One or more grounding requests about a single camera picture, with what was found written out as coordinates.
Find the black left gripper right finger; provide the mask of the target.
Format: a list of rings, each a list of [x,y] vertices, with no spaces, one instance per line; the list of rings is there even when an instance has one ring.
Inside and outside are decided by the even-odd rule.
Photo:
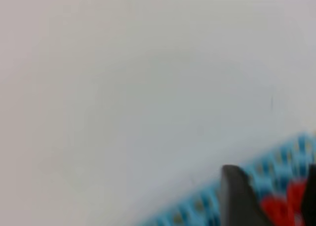
[[[309,167],[301,213],[306,226],[316,226],[316,165]]]

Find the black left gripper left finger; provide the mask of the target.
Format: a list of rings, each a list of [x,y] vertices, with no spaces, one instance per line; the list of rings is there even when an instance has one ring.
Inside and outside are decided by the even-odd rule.
[[[271,224],[249,184],[248,175],[235,165],[224,165],[221,168],[220,221],[222,226]]]

